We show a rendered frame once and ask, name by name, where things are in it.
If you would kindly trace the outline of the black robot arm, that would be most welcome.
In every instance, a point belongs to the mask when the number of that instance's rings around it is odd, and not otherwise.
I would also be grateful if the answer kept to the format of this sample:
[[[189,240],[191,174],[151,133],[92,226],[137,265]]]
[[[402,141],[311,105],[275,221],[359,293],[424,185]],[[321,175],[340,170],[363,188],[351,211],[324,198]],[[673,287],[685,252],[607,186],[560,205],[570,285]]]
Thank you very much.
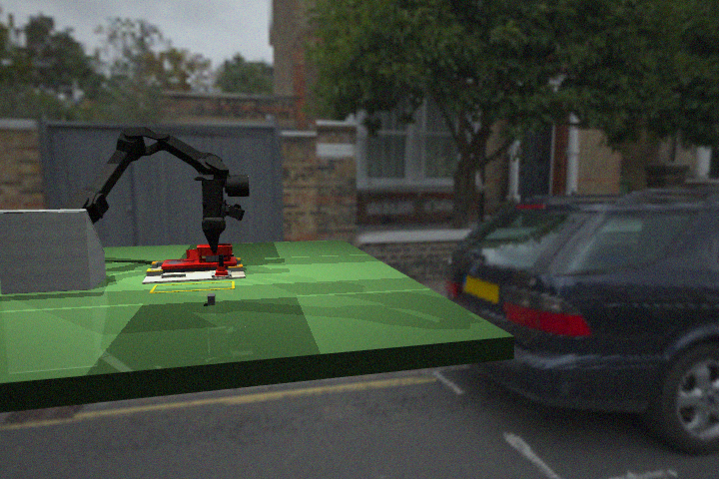
[[[157,140],[157,143],[145,146],[143,137]],[[98,219],[103,218],[103,214],[109,208],[106,197],[129,164],[142,156],[151,156],[159,151],[167,151],[197,170],[199,174],[194,180],[202,181],[203,197],[222,197],[223,188],[228,197],[249,196],[248,175],[229,175],[229,169],[220,157],[199,152],[167,131],[136,127],[121,132],[115,153],[92,184],[79,190],[70,200],[57,207],[57,210],[87,210],[94,224]],[[222,203],[223,217],[229,216],[241,221],[244,212],[240,205],[227,205],[226,200]]]

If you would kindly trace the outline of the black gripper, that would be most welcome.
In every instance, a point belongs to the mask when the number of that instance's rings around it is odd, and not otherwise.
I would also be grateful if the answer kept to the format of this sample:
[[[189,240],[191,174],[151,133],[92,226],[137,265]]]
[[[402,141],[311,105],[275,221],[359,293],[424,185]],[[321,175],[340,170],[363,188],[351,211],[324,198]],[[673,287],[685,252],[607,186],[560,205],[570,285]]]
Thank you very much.
[[[217,252],[220,234],[226,228],[221,216],[223,197],[203,197],[202,229],[212,252]]]

